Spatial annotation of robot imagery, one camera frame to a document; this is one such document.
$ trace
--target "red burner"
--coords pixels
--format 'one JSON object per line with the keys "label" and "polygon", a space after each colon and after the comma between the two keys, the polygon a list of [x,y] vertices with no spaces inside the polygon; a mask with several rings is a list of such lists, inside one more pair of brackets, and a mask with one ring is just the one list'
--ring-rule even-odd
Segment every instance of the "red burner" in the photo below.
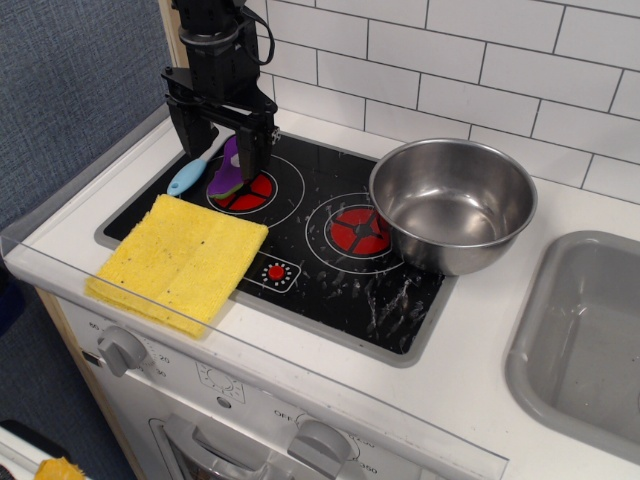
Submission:
{"label": "red burner", "polygon": [[389,227],[373,208],[341,211],[330,228],[331,239],[345,253],[373,256],[389,249]]}
{"label": "red burner", "polygon": [[264,173],[227,198],[213,200],[231,212],[250,212],[262,207],[273,195],[273,183]]}

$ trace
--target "sink basin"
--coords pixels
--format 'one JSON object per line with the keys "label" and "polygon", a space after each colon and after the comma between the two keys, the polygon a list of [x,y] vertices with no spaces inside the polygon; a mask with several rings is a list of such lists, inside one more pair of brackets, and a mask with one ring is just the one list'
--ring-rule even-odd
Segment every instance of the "sink basin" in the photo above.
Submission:
{"label": "sink basin", "polygon": [[640,243],[593,231],[556,240],[506,370],[540,423],[640,463]]}

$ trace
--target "tile backsplash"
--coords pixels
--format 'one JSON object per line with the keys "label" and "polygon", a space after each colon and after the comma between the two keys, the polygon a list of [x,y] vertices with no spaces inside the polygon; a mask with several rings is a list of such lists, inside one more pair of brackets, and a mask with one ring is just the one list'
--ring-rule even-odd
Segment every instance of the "tile backsplash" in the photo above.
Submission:
{"label": "tile backsplash", "polygon": [[[401,141],[467,138],[640,203],[637,0],[248,0],[281,108]],[[259,29],[260,48],[268,48]]]}

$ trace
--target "stove knob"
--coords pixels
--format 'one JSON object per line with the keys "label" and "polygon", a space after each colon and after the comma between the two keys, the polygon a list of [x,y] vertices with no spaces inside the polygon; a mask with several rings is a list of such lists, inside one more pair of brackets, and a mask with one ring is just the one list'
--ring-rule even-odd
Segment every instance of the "stove knob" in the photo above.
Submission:
{"label": "stove knob", "polygon": [[286,273],[287,272],[285,272],[284,268],[281,265],[272,265],[267,271],[269,279],[274,282],[279,282],[280,280],[282,280]]}
{"label": "stove knob", "polygon": [[335,479],[351,453],[351,445],[337,430],[309,420],[302,424],[287,452],[325,477]]}
{"label": "stove knob", "polygon": [[140,340],[114,326],[107,328],[98,339],[98,351],[116,377],[121,377],[130,368],[138,368],[147,356]]}

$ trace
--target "stainless steel bowl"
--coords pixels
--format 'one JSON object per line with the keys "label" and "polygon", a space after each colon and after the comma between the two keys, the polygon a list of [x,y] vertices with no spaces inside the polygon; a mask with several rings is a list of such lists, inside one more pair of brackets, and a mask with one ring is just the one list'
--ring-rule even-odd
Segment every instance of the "stainless steel bowl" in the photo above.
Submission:
{"label": "stainless steel bowl", "polygon": [[369,192],[393,251],[423,270],[463,275],[495,262],[529,224],[531,177],[514,159],[466,140],[409,143],[371,172]]}

